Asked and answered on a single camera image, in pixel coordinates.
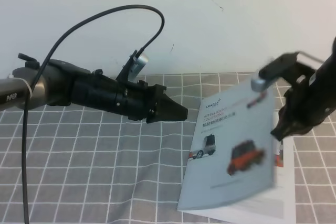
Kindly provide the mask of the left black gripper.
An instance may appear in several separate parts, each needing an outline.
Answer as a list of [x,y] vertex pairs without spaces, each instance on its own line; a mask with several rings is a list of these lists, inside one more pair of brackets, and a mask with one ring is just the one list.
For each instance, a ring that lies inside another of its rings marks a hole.
[[70,102],[77,105],[147,123],[185,121],[188,116],[188,109],[164,94],[166,88],[159,84],[124,82],[94,73],[78,74],[71,80]]

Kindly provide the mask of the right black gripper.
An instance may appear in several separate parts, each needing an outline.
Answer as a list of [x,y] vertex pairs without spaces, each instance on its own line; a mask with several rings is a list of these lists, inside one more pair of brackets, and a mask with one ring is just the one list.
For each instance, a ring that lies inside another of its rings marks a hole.
[[304,135],[335,111],[335,88],[308,90],[290,88],[284,93],[285,106],[270,134],[277,140]]

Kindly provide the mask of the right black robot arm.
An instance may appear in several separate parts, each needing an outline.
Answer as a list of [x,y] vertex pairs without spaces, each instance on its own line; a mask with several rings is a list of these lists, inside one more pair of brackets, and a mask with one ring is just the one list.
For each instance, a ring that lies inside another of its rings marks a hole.
[[271,131],[278,141],[292,135],[304,135],[335,111],[335,43],[331,56],[316,71],[284,93],[285,105]]

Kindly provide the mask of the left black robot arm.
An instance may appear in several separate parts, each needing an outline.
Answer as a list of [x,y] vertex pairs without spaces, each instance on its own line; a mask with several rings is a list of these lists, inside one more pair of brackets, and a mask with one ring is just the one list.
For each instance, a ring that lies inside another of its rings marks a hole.
[[116,79],[103,75],[98,69],[90,72],[71,63],[52,59],[46,66],[36,86],[31,88],[40,67],[39,62],[27,55],[24,67],[13,70],[1,79],[1,110],[11,107],[23,109],[29,98],[29,109],[43,105],[69,106],[72,103],[128,117],[147,123],[184,121],[188,110],[169,98],[166,87],[133,79],[145,66],[145,55],[132,54]]

